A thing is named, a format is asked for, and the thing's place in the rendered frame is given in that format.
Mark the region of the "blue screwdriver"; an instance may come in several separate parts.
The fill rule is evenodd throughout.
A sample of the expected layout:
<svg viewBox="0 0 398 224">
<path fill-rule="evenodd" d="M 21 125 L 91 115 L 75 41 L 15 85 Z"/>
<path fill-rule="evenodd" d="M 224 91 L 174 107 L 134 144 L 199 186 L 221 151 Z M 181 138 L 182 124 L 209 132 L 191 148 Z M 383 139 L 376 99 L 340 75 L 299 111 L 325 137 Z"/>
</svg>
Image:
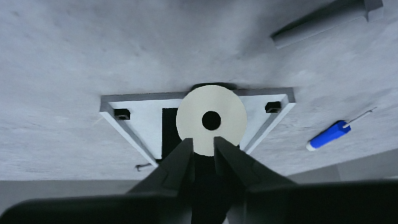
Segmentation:
<svg viewBox="0 0 398 224">
<path fill-rule="evenodd" d="M 351 130 L 351 128 L 350 128 L 351 124 L 360 120 L 361 118 L 365 117 L 366 115 L 372 113 L 372 111 L 375 110 L 376 108 L 377 107 L 375 107 L 372 110 L 368 110 L 367 112 L 363 113 L 362 115 L 358 116 L 357 118 L 353 119 L 352 121 L 350 121 L 348 123 L 341 120 L 340 122 L 338 122 L 337 124 L 335 124 L 334 126 L 329 128 L 328 130 L 323 132 L 322 134 L 318 135 L 317 137 L 315 137 L 314 139 L 309 141 L 306 144 L 306 148 L 310 151 L 313 151 L 313 150 L 327 144 L 328 142 L 345 135 L 346 133 L 348 133 Z"/>
</svg>

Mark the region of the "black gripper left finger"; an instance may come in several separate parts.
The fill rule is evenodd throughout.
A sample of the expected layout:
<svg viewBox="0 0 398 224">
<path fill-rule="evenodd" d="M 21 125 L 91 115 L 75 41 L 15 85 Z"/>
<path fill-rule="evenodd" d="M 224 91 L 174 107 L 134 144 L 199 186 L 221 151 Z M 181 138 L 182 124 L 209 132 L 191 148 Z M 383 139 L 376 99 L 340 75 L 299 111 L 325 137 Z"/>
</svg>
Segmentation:
<svg viewBox="0 0 398 224">
<path fill-rule="evenodd" d="M 38 198 L 7 208 L 0 224 L 191 224 L 193 138 L 185 138 L 127 193 Z"/>
</svg>

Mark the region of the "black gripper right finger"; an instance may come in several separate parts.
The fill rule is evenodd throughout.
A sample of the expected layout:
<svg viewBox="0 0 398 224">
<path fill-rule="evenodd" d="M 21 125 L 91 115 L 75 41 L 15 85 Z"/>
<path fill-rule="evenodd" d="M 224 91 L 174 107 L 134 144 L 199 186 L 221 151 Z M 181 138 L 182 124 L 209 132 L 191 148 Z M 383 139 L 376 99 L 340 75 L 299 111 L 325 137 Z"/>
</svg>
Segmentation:
<svg viewBox="0 0 398 224">
<path fill-rule="evenodd" d="M 229 183 L 233 193 L 226 213 L 228 224 L 398 219 L 398 178 L 298 184 L 222 136 L 213 138 L 213 148 L 216 174 Z"/>
</svg>

